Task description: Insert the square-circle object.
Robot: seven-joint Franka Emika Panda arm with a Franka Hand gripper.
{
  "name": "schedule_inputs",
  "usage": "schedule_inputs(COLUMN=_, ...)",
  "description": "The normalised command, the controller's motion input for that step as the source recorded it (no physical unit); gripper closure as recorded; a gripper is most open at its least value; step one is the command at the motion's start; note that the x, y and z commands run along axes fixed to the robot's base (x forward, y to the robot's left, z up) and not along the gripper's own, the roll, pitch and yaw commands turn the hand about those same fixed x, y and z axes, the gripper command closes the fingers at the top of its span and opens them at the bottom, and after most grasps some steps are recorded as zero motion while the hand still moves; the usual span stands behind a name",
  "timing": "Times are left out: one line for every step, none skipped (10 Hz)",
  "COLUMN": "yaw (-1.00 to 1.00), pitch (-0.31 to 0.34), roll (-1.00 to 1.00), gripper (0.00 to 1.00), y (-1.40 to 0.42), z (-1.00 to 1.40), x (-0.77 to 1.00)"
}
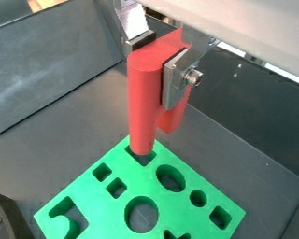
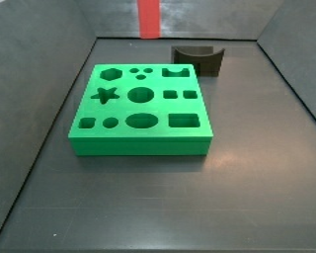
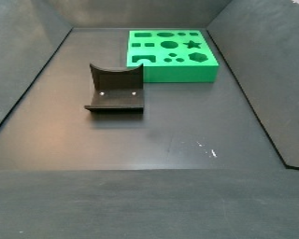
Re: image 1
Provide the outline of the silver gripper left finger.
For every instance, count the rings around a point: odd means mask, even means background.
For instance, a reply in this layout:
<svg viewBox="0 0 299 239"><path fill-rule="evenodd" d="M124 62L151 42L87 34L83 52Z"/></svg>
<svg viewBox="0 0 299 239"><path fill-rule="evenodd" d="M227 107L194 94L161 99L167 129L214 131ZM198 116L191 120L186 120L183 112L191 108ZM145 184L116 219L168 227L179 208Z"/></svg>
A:
<svg viewBox="0 0 299 239"><path fill-rule="evenodd" d="M121 32L123 53L125 56L156 39L148 28L143 6L135 0L113 0L115 14Z"/></svg>

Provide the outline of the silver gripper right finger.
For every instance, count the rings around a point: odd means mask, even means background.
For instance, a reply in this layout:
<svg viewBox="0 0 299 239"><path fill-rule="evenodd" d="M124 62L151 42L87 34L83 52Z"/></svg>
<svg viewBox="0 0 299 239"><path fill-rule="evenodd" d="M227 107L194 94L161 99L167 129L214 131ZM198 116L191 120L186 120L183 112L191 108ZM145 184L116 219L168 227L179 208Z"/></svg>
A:
<svg viewBox="0 0 299 239"><path fill-rule="evenodd" d="M184 98L186 88L195 88L203 73L196 70L200 58L219 40L188 25L182 27L182 42L190 44L163 64L161 104L171 110Z"/></svg>

